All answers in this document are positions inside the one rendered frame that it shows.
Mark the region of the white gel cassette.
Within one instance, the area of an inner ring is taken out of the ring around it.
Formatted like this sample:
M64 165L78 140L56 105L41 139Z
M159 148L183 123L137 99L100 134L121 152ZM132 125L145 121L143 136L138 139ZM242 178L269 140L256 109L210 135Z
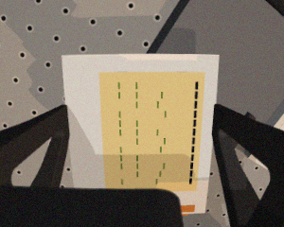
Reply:
M205 213L219 55L62 55L76 188L164 188Z

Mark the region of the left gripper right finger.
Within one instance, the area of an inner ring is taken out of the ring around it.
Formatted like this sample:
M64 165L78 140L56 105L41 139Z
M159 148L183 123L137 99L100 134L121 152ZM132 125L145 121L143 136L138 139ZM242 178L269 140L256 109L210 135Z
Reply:
M270 182L261 199L230 137L268 168ZM284 130L214 104L212 140L230 227L284 227Z

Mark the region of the large grey flat plate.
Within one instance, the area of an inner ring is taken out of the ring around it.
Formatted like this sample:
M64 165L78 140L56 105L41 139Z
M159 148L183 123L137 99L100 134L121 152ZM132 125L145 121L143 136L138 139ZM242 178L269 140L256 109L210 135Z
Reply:
M62 55L146 54L180 0L0 0L0 131L65 104ZM31 186L51 139L17 166L15 186ZM259 199L269 170L235 148ZM230 227L212 149L205 213L184 227Z

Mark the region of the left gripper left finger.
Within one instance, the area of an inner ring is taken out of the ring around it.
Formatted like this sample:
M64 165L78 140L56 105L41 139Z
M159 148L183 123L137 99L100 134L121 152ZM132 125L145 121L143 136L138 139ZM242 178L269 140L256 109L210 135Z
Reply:
M50 140L31 186L60 187L69 143L67 105L0 131L0 185L12 185L13 170Z

